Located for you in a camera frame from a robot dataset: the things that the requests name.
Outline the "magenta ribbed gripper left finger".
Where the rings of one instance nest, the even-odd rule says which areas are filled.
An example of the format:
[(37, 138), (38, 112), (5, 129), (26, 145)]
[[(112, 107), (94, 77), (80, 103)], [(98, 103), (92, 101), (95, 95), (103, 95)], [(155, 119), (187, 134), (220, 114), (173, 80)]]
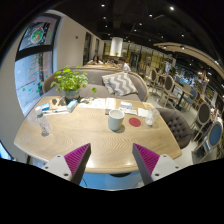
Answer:
[(83, 145), (64, 156), (65, 161), (72, 173), (71, 181), (76, 185), (79, 185), (88, 159), (91, 155), (91, 144)]

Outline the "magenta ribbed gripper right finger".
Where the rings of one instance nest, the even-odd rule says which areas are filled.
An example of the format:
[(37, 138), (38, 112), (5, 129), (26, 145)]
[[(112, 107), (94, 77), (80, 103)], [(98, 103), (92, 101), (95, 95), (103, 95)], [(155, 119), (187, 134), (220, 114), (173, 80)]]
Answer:
[(136, 143), (133, 144), (132, 153), (139, 168), (143, 183), (145, 185), (152, 183), (152, 172), (160, 156), (155, 152)]

